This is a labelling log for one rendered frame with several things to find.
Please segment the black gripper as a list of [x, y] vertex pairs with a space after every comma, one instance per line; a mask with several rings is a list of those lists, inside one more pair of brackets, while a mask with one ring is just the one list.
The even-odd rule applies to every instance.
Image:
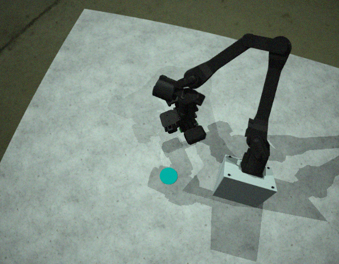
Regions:
[[183, 119], [184, 123], [184, 126], [179, 126], [179, 128], [182, 132], [184, 132], [184, 137], [188, 144], [192, 145], [206, 138], [205, 130], [203, 129], [202, 125], [198, 126], [198, 123], [195, 119], [197, 118], [195, 112], [199, 110], [197, 106], [192, 112], [183, 112], [178, 108], [178, 96], [175, 100], [172, 100], [171, 102], [166, 102], [169, 107], [175, 103], [175, 106], [178, 109], [179, 116]]

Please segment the cyan circle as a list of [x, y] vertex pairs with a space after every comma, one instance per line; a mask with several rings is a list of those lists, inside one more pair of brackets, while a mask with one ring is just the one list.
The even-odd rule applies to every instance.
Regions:
[[165, 168], [160, 173], [160, 179], [165, 184], [173, 184], [177, 177], [177, 172], [172, 168]]

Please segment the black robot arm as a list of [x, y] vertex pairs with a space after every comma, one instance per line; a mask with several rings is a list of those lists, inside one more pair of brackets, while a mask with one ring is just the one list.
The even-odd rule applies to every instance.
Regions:
[[[246, 128], [246, 143], [250, 148], [244, 153], [240, 167], [243, 173], [262, 178], [270, 156], [270, 144], [267, 140], [268, 120], [281, 71], [292, 49], [288, 38], [284, 36], [268, 38], [251, 33], [245, 34], [209, 61], [187, 70], [184, 78], [178, 81], [160, 75], [152, 90], [152, 95], [168, 102], [175, 100], [178, 96], [178, 108], [183, 112], [192, 112], [196, 105], [201, 106], [205, 99], [203, 94], [194, 89], [199, 88], [218, 69], [249, 48], [269, 51], [269, 65], [257, 114], [254, 120], [249, 118]], [[183, 89], [185, 87], [189, 88]], [[179, 126], [184, 126], [177, 107], [161, 113], [160, 119], [165, 132], [169, 134], [177, 132]]]

